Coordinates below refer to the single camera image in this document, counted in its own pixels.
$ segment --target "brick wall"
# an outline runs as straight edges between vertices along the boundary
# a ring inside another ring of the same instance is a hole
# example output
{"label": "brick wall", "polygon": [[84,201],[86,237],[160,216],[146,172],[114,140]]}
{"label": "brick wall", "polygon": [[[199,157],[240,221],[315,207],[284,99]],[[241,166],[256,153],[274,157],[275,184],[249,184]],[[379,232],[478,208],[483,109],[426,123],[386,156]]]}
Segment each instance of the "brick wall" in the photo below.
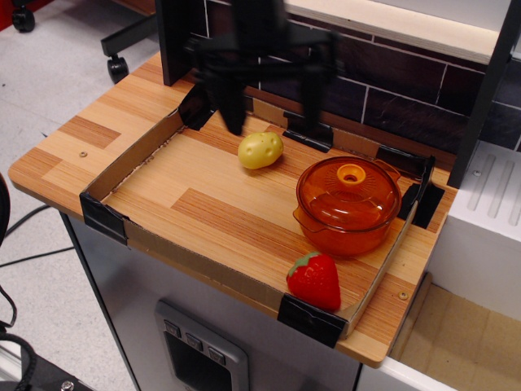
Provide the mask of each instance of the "brick wall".
{"label": "brick wall", "polygon": [[[229,2],[196,2],[201,12],[194,33],[215,37],[231,31]],[[458,151],[485,65],[297,15],[290,19],[310,29],[341,34],[339,59],[344,69],[327,91],[324,111],[444,152]],[[521,96],[516,93],[520,84],[521,62],[513,61],[483,140],[521,150]],[[299,100],[297,87],[295,81],[258,85],[260,90],[295,101]]]}

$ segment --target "screw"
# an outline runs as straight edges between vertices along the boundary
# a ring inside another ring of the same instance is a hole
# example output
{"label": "screw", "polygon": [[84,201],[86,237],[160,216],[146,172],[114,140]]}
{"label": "screw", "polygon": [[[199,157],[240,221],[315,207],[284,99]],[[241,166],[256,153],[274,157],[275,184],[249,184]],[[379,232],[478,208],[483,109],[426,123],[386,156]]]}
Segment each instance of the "screw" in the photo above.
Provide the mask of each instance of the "screw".
{"label": "screw", "polygon": [[65,380],[62,383],[62,389],[61,391],[73,391],[74,390],[74,383],[70,380]]}

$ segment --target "toy strawberry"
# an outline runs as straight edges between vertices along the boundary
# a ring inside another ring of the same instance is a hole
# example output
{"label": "toy strawberry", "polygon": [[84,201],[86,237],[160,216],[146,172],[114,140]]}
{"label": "toy strawberry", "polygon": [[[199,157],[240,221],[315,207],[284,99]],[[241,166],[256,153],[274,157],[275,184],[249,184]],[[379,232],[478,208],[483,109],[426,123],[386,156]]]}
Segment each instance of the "toy strawberry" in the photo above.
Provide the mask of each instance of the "toy strawberry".
{"label": "toy strawberry", "polygon": [[321,310],[340,308],[339,274],[329,255],[310,253],[298,259],[286,281],[291,293],[299,299]]}

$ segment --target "office chair wheel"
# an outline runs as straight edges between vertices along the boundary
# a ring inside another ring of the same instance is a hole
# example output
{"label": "office chair wheel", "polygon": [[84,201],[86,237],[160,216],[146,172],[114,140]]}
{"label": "office chair wheel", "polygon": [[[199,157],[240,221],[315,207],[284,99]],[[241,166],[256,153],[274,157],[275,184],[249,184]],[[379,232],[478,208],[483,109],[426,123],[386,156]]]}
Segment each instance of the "office chair wheel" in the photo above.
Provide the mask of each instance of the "office chair wheel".
{"label": "office chair wheel", "polygon": [[114,84],[119,83],[129,74],[129,66],[125,59],[123,57],[118,57],[117,55],[112,56],[112,58],[107,61],[107,67],[108,73],[111,76],[112,81],[114,81]]}
{"label": "office chair wheel", "polygon": [[31,10],[21,7],[19,10],[14,10],[12,15],[13,26],[21,33],[30,33],[34,30],[34,14]]}

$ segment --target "wood grain surface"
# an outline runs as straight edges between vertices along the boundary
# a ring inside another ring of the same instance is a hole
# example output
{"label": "wood grain surface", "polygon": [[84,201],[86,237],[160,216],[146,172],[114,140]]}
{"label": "wood grain surface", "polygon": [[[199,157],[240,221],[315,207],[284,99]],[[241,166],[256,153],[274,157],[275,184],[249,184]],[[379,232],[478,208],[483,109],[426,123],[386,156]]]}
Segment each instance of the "wood grain surface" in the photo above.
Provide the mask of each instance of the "wood grain surface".
{"label": "wood grain surface", "polygon": [[[160,56],[155,55],[66,125],[15,162],[11,181],[60,211],[82,219],[79,194],[118,156],[161,121],[184,98],[191,84],[163,85]],[[282,132],[250,117],[245,134]],[[241,138],[229,134],[218,114],[201,131],[183,130],[153,159],[137,169],[104,201],[160,238],[188,248],[222,267],[287,292],[285,276],[294,260],[313,251],[292,217],[296,181],[312,163],[347,152],[322,154],[284,139],[276,164],[244,169],[236,156]],[[455,194],[445,186],[448,173],[437,169],[433,181],[445,197],[428,229],[412,226],[395,261],[347,340],[336,349],[377,367],[385,358],[422,278],[427,260]],[[401,190],[410,183],[401,179]],[[364,294],[401,229],[392,223],[386,242],[373,253],[339,260],[343,308]],[[245,297],[236,289],[213,286],[276,317],[277,309]],[[407,300],[399,294],[406,292]]]}

